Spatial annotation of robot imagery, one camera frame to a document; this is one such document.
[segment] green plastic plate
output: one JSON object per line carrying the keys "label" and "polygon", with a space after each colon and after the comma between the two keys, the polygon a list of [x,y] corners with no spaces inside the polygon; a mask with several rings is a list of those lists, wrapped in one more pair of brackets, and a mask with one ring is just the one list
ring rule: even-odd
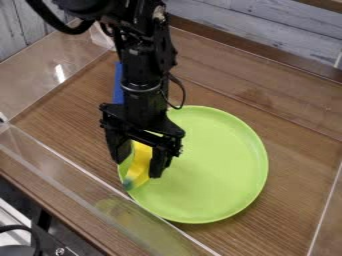
{"label": "green plastic plate", "polygon": [[[168,111],[185,130],[184,152],[160,179],[129,191],[137,204],[161,218],[208,223],[240,212],[267,179],[263,143],[247,124],[228,113],[197,106]],[[132,156],[118,166],[124,177]]]}

